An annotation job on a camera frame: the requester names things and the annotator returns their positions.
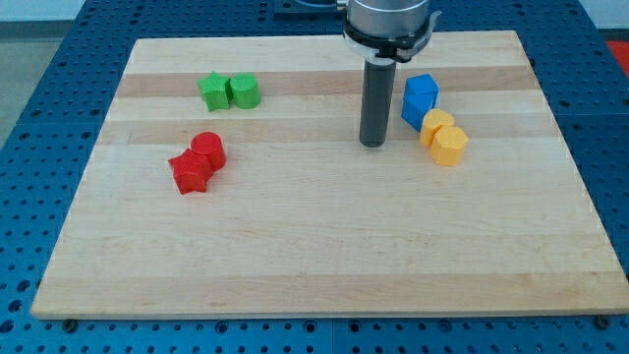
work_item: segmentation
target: blue cube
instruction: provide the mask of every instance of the blue cube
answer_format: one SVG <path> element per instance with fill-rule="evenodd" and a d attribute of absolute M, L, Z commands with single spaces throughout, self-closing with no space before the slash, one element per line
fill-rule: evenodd
<path fill-rule="evenodd" d="M 429 74 L 409 78 L 404 87 L 402 118 L 418 132 L 422 129 L 424 116 L 436 105 L 439 86 Z"/>

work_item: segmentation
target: green block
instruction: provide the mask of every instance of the green block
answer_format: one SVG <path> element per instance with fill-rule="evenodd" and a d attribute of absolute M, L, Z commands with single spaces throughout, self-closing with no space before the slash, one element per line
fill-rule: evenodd
<path fill-rule="evenodd" d="M 212 72 L 207 78 L 197 81 L 200 95 L 207 105 L 208 111 L 229 109 L 232 90 L 229 78 Z"/>
<path fill-rule="evenodd" d="M 234 94 L 236 106 L 243 109 L 255 108 L 259 105 L 259 90 L 254 74 L 238 74 L 229 82 Z"/>

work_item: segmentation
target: metal cylinder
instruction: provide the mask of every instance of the metal cylinder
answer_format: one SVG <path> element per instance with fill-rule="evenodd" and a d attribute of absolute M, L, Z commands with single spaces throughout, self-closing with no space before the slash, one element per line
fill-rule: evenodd
<path fill-rule="evenodd" d="M 426 21 L 429 0 L 349 0 L 347 20 L 360 32 L 395 38 L 416 32 Z"/>
<path fill-rule="evenodd" d="M 396 63 L 380 66 L 365 62 L 359 139 L 368 148 L 381 146 L 386 138 L 395 66 Z"/>

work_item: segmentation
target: yellow block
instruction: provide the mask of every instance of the yellow block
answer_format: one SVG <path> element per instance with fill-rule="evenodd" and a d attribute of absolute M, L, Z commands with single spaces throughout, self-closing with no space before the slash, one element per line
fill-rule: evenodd
<path fill-rule="evenodd" d="M 420 131 L 420 144 L 429 147 L 432 144 L 434 134 L 441 127 L 454 126 L 454 117 L 444 110 L 431 109 L 424 116 L 422 130 Z"/>
<path fill-rule="evenodd" d="M 442 166 L 454 166 L 463 157 L 468 136 L 459 127 L 441 127 L 434 135 L 430 156 Z"/>

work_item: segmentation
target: wood grain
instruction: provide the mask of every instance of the wood grain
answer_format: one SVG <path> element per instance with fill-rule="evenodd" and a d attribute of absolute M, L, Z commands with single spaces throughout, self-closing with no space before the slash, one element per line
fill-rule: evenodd
<path fill-rule="evenodd" d="M 138 41 L 33 314 L 629 311 L 629 284 L 514 32 L 437 33 L 398 69 L 380 149 L 356 142 L 361 68 L 337 36 Z M 195 80 L 212 70 L 257 73 L 261 105 L 208 113 Z M 424 72 L 471 138 L 455 168 L 432 163 L 400 118 L 404 80 Z M 206 130 L 228 163 L 207 194 L 182 197 L 166 161 Z"/>

